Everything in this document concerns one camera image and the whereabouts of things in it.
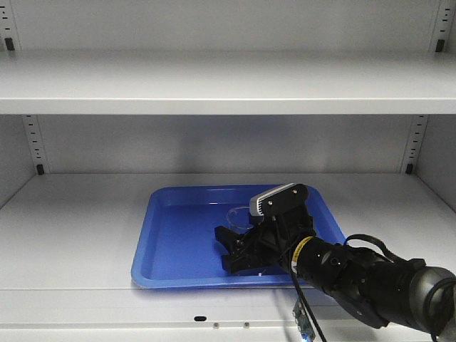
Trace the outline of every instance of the black cable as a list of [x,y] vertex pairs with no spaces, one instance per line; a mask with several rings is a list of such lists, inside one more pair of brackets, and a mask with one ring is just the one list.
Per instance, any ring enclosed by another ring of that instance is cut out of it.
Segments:
[[382,251],[383,255],[385,257],[387,257],[389,260],[393,261],[393,262],[406,261],[406,260],[402,259],[401,257],[397,256],[396,254],[392,253],[392,251],[390,251],[388,248],[386,248],[386,245],[385,245],[385,243],[382,240],[377,239],[376,237],[373,237],[371,235],[367,235],[367,234],[353,234],[353,235],[350,235],[349,237],[346,238],[346,240],[343,243],[343,245],[344,246],[347,245],[347,242],[350,241],[350,240],[366,241],[366,242],[369,242],[370,244],[373,244],[374,246],[377,246],[378,248],[380,248],[380,250]]
[[[287,239],[289,241],[290,238],[291,238],[290,230],[289,230],[288,226],[285,223],[283,215],[280,215],[280,219],[282,220],[282,223],[283,223],[283,225],[285,227]],[[315,326],[315,329],[317,330],[322,342],[328,342],[328,340],[326,340],[326,337],[323,334],[323,331],[320,328],[320,325],[318,324],[318,321],[316,320],[316,317],[314,315],[314,312],[311,309],[311,306],[309,305],[306,297],[304,296],[304,293],[303,293],[301,287],[299,286],[298,278],[296,277],[296,274],[294,273],[293,269],[291,268],[291,246],[289,246],[288,252],[289,252],[288,263],[290,263],[289,266],[290,266],[291,280],[293,281],[294,288],[296,289],[296,292],[298,293],[298,297],[299,297],[299,300],[301,301],[301,305],[306,310],[307,315],[311,317],[313,326]]]
[[441,281],[437,282],[436,285],[426,294],[424,303],[423,303],[423,312],[425,316],[425,323],[429,326],[429,333],[432,339],[432,342],[437,342],[437,335],[435,334],[434,323],[430,319],[430,305],[432,303],[433,296],[437,293],[437,291],[445,288],[446,286],[454,286],[456,285],[456,280],[454,279],[442,279]]
[[288,253],[289,260],[291,260],[291,248],[292,248],[292,246],[294,246],[295,244],[297,244],[297,243],[299,242],[299,240],[300,240],[299,237],[295,238],[295,240],[294,240],[292,243],[290,243],[290,244],[288,245],[288,247],[282,252],[282,254],[279,255],[279,258],[277,258],[277,259],[278,259],[278,260],[281,260],[282,257],[283,257],[286,253]]
[[276,245],[279,248],[279,252],[282,253],[282,246],[280,245],[279,241],[279,224],[277,223],[276,217],[272,217],[272,221],[274,222],[275,230],[274,230],[274,239],[276,240]]
[[315,326],[315,329],[318,331],[318,334],[319,334],[321,340],[323,342],[328,342],[328,340],[326,340],[326,337],[323,334],[323,331],[320,328],[320,325],[318,324],[318,322],[316,320],[316,317],[315,317],[309,303],[306,300],[306,297],[304,296],[304,293],[303,293],[301,287],[299,286],[299,282],[298,282],[298,279],[296,278],[295,273],[293,271],[291,271],[290,274],[291,274],[291,279],[293,279],[294,288],[298,292],[298,297],[301,300],[301,304],[304,308],[306,308],[307,314],[311,317],[313,326]]

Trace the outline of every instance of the shelf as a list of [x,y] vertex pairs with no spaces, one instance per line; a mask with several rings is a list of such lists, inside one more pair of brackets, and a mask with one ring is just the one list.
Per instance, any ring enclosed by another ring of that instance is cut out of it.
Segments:
[[0,114],[454,114],[456,56],[0,53]]
[[318,189],[346,236],[372,234],[405,259],[423,257],[456,271],[456,214],[413,176],[43,175],[0,211],[0,290],[131,289],[130,268],[152,192],[173,185],[286,182]]
[[[205,328],[201,331],[204,341],[216,337],[230,341],[242,334],[242,325],[248,321],[253,330],[235,339],[268,341],[265,333],[269,332],[267,336],[278,341],[295,341],[290,333],[296,333],[291,316],[296,300],[293,289],[151,291],[139,289],[130,278],[148,198],[155,190],[175,185],[282,182],[316,187],[346,235],[374,234],[406,259],[424,257],[429,265],[456,271],[452,248],[456,214],[414,176],[35,176],[0,210],[0,302],[6,307],[0,311],[0,337],[20,341],[39,328],[50,341],[70,332],[103,339],[111,335],[99,329],[109,328],[122,331],[112,341],[146,331],[150,331],[148,336],[181,341],[194,332],[186,329],[200,327]],[[364,341],[391,341],[392,334],[402,341],[427,338],[394,325],[379,331],[363,326],[332,299],[314,289],[305,291],[321,325],[332,336],[330,341],[352,341],[354,333]],[[208,321],[194,322],[198,315],[207,316]],[[218,331],[212,328],[214,322],[220,322],[219,332],[214,332]]]

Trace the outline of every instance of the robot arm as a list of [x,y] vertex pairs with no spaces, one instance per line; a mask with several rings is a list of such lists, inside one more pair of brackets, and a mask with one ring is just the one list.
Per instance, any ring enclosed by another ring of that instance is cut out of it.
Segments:
[[[223,268],[235,273],[278,264],[368,326],[395,322],[428,332],[436,341],[455,319],[456,276],[426,266],[424,259],[401,259],[368,235],[352,235],[343,245],[325,242],[316,236],[304,204],[308,195],[305,185],[282,185],[252,198],[254,227],[246,234],[217,227],[216,239],[229,252],[222,256]],[[375,244],[383,255],[351,247],[352,239]]]

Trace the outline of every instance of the upper shelf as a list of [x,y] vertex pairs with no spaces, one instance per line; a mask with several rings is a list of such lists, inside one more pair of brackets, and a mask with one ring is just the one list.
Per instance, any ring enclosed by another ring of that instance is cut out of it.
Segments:
[[0,53],[0,114],[456,113],[448,54]]

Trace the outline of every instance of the blue tray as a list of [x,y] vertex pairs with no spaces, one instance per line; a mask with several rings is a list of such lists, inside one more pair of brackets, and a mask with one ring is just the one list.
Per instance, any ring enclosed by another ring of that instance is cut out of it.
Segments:
[[[214,228],[229,226],[227,212],[276,185],[166,187],[149,201],[131,269],[133,281],[148,289],[226,288],[292,284],[279,267],[230,274],[223,270],[224,247]],[[317,235],[328,242],[345,237],[318,191],[309,187],[306,205]]]

